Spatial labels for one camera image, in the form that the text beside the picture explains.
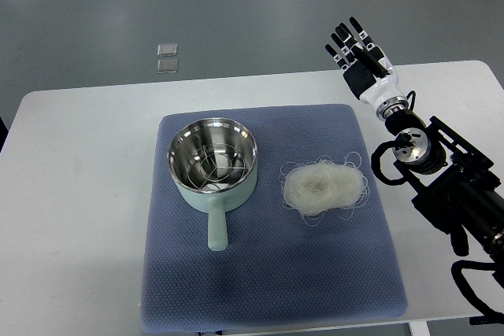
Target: vermicelli bundle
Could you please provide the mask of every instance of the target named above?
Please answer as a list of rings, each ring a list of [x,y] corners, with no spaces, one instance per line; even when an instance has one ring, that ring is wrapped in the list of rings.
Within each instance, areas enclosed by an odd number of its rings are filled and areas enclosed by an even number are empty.
[[[367,199],[368,182],[358,166],[348,161],[349,156],[344,164],[322,158],[308,164],[297,164],[286,175],[282,172],[285,204],[298,210],[302,216],[317,216],[334,208],[362,206]]]

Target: mint green handle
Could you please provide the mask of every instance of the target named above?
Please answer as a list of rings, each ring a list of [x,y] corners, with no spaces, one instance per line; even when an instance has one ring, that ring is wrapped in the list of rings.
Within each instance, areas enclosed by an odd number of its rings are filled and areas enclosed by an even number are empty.
[[[220,198],[210,201],[208,210],[208,248],[223,251],[228,247],[228,228],[224,202]]]

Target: gray floor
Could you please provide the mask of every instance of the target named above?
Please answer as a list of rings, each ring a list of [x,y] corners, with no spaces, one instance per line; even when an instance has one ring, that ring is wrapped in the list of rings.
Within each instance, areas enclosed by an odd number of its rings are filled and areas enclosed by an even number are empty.
[[[34,90],[333,69],[324,44],[350,16],[397,65],[476,59],[504,83],[502,0],[0,0],[0,116],[9,127]],[[160,42],[179,44],[177,73],[156,73]],[[504,333],[467,320],[430,328]]]

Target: white table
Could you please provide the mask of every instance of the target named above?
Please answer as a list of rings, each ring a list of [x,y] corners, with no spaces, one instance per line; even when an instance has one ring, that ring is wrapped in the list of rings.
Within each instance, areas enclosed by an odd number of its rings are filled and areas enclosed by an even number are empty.
[[[477,61],[398,66],[415,111],[438,116],[494,162],[504,179],[504,91]],[[167,114],[204,109],[345,103],[369,154],[392,139],[340,71],[49,90],[22,101],[0,153],[0,334],[139,335],[143,249],[154,146]],[[386,175],[395,169],[384,167]],[[471,316],[454,285],[449,237],[411,205],[407,185],[378,183],[406,287],[400,318],[317,322],[228,333],[405,323]],[[501,187],[497,190],[503,195]],[[471,258],[489,260],[471,238]],[[495,307],[504,291],[472,280]]]

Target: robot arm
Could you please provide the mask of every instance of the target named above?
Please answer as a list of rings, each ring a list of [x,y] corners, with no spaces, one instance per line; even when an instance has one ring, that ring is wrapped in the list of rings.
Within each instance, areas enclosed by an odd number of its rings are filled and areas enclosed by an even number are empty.
[[[410,105],[410,96],[397,88],[398,75],[387,56],[353,17],[350,24],[355,35],[343,23],[331,34],[341,54],[331,45],[325,49],[343,70],[355,97],[371,105],[395,136],[372,154],[373,173],[387,185],[409,183],[417,192],[414,207],[434,227],[450,235],[458,256],[469,254],[465,230],[483,246],[494,263],[460,260],[453,264],[452,276],[469,303],[484,314],[472,318],[471,323],[504,323],[504,314],[484,304],[461,273],[463,269],[495,271],[495,280],[504,288],[504,199],[495,192],[500,180],[489,171],[493,163],[436,117],[426,126],[413,112],[414,94]],[[394,166],[402,174],[400,179],[388,179],[380,169],[380,158],[390,149],[396,157]],[[450,167],[447,151],[451,153]],[[431,175],[444,167],[428,186],[415,175]]]

